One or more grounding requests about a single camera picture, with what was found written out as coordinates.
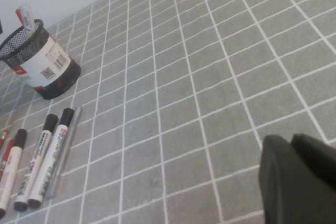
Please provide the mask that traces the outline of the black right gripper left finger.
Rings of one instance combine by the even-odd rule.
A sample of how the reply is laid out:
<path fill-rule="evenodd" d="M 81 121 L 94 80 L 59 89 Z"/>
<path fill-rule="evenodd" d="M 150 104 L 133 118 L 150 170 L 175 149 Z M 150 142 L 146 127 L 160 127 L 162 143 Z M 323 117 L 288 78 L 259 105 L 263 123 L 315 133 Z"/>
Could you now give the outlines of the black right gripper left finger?
<path fill-rule="evenodd" d="M 264 138 L 259 187 L 265 223 L 335 223 L 335 189 L 280 135 Z"/>

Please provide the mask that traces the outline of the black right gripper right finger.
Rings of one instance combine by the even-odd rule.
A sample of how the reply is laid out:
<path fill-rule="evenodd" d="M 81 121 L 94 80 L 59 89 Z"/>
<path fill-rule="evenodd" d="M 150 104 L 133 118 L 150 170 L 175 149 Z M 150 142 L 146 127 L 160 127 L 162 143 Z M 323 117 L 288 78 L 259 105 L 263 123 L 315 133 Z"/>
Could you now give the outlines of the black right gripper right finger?
<path fill-rule="evenodd" d="M 306 134 L 294 134 L 291 146 L 317 177 L 335 189 L 335 148 Z"/>

